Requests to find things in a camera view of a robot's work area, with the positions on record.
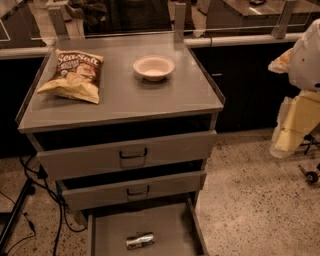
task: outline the small bowl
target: small bowl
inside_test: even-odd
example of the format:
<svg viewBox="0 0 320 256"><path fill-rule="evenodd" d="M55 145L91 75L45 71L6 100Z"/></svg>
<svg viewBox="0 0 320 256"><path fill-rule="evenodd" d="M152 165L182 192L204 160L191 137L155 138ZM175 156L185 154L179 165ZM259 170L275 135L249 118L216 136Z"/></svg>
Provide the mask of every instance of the small bowl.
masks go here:
<svg viewBox="0 0 320 256"><path fill-rule="evenodd" d="M145 56L133 63L138 76L153 82L171 78L174 68L175 64L171 59L158 55Z"/></svg>

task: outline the chip bag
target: chip bag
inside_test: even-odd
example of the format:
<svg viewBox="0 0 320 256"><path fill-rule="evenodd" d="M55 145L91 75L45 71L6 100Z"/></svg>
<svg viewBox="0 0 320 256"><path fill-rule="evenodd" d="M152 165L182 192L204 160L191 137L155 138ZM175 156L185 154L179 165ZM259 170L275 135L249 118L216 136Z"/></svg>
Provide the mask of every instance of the chip bag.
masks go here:
<svg viewBox="0 0 320 256"><path fill-rule="evenodd" d="M81 52L56 50L58 64L53 77L38 94L52 94L69 99L99 103L99 77L104 58Z"/></svg>

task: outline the speckled floor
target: speckled floor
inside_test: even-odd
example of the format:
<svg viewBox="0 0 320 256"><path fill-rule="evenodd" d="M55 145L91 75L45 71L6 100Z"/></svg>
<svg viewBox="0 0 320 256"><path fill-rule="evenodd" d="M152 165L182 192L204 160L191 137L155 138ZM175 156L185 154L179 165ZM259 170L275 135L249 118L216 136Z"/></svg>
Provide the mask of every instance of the speckled floor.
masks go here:
<svg viewBox="0 0 320 256"><path fill-rule="evenodd" d="M208 176L196 207L211 256L318 256L320 254L320 185L308 185L301 164L315 170L320 150L304 148L286 159L269 155L272 129L221 133L208 160ZM31 166L37 167L36 160ZM25 182L17 158L0 159L0 191L16 200ZM0 194L1 211L13 204ZM50 256L58 229L59 209L48 193L36 187L23 206L34 223L36 236L9 255ZM72 228L82 229L78 216L67 212ZM20 215L8 251L21 238L32 235ZM57 255L86 255L87 230L71 232L65 222Z"/></svg>

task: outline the gray cabinet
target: gray cabinet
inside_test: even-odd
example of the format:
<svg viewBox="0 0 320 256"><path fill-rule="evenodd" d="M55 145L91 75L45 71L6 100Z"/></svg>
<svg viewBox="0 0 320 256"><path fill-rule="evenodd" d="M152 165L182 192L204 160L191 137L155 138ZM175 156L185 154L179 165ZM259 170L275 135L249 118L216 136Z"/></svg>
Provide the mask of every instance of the gray cabinet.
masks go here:
<svg viewBox="0 0 320 256"><path fill-rule="evenodd" d="M100 103L33 94L19 130L69 207L87 219L88 255L124 255L126 238L137 232L153 232L156 243L133 255L177 255L177 248L206 255L194 206L223 109L215 83L173 33L68 40L56 47L104 56ZM145 55L171 58L173 77L136 80L132 64ZM38 86L52 76L55 58Z"/></svg>

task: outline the metal object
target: metal object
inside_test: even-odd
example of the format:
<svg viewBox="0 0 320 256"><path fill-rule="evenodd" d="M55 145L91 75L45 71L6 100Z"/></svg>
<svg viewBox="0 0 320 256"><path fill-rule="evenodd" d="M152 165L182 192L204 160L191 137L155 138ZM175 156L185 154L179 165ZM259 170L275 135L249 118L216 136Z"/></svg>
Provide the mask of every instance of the metal object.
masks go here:
<svg viewBox="0 0 320 256"><path fill-rule="evenodd" d="M305 175L308 184L312 185L319 181L320 164L317 166L317 171L307 171L301 165L298 165L298 167L301 170L301 172Z"/></svg>
<svg viewBox="0 0 320 256"><path fill-rule="evenodd" d="M274 29L271 32L271 35L274 36L277 39L282 39L285 37L288 24L291 18L291 14L293 12L293 9L296 5L296 0L287 0L282 13L280 15L278 24L274 27Z"/></svg>
<svg viewBox="0 0 320 256"><path fill-rule="evenodd" d="M184 23L186 19L186 9L185 3L175 4L175 14L174 14L174 31L176 42L183 42L184 33Z"/></svg>
<svg viewBox="0 0 320 256"><path fill-rule="evenodd" d="M127 249L137 249L154 244L154 235L152 232L143 233L138 236L127 238Z"/></svg>
<svg viewBox="0 0 320 256"><path fill-rule="evenodd" d="M50 7L48 12L52 21L54 30L58 39L66 40L69 39L68 30L64 22L64 18L60 7Z"/></svg>
<svg viewBox="0 0 320 256"><path fill-rule="evenodd" d="M14 225L18 219L18 215L20 213L24 200L26 199L27 195L30 193L32 183L33 182L31 179L26 180L20 192L20 195L10 213L10 216L7 216L8 215L7 213L5 214L9 219L7 223L4 225L2 232L0 233L0 253L2 252L6 243L8 242L9 236L11 235L12 229L14 228Z"/></svg>

